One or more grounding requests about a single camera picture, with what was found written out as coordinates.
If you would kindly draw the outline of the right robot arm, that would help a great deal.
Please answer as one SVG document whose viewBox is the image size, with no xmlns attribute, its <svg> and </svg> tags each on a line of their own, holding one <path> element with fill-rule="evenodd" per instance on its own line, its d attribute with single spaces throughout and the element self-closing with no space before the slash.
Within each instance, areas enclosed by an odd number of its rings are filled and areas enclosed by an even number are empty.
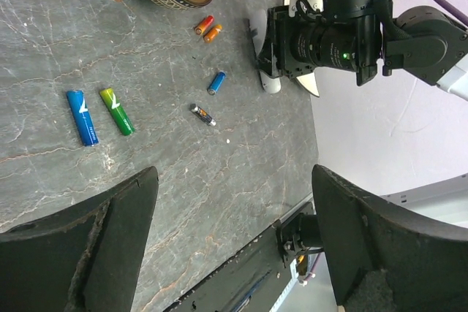
<svg viewBox="0 0 468 312">
<path fill-rule="evenodd" d="M 249 27 L 263 89 L 281 78 L 317 95 L 318 68 L 352 72 L 363 85 L 401 69 L 467 97 L 467 17 L 446 0 L 393 14 L 393 0 L 284 0 L 254 13 Z"/>
</svg>

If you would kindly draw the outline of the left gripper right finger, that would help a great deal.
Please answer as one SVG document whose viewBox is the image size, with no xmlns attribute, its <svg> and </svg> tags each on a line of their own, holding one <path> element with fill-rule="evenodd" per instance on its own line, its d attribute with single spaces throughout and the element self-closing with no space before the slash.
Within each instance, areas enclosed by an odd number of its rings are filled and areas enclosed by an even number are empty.
<svg viewBox="0 0 468 312">
<path fill-rule="evenodd" d="M 467 229 L 389 202 L 318 164 L 312 188 L 337 305 L 467 310 Z"/>
</svg>

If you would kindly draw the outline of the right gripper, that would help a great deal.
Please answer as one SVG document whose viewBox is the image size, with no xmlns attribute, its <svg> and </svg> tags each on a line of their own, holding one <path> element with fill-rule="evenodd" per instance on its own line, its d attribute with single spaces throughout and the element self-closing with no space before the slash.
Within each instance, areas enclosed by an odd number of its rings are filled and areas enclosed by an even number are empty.
<svg viewBox="0 0 468 312">
<path fill-rule="evenodd" d="M 291 53 L 291 36 L 295 29 L 295 18 L 289 16 L 289 7 L 286 5 L 266 9 L 269 23 L 272 28 L 272 42 L 274 55 L 277 60 L 277 69 L 281 77 L 290 79 L 303 75 L 303 64 L 295 60 Z M 252 61 L 257 60 L 255 35 L 257 30 L 252 30 L 250 20 L 244 18 L 246 38 L 249 44 L 249 55 Z"/>
</svg>

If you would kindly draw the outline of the white remote control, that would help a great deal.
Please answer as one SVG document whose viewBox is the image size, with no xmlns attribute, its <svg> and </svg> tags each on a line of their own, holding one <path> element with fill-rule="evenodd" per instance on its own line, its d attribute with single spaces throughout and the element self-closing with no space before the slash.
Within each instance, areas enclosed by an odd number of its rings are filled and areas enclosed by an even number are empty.
<svg viewBox="0 0 468 312">
<path fill-rule="evenodd" d="M 281 90 L 281 75 L 277 69 L 272 42 L 272 28 L 265 9 L 253 12 L 249 17 L 252 30 L 256 29 L 255 46 L 257 51 L 257 71 L 265 92 L 277 94 Z"/>
</svg>

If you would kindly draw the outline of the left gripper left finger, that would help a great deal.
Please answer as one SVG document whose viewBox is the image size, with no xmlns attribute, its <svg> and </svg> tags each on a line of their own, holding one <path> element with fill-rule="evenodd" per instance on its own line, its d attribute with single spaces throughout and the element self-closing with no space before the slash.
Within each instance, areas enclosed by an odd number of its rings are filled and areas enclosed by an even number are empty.
<svg viewBox="0 0 468 312">
<path fill-rule="evenodd" d="M 1 234 L 2 311 L 130 311 L 159 188 L 148 167 Z"/>
</svg>

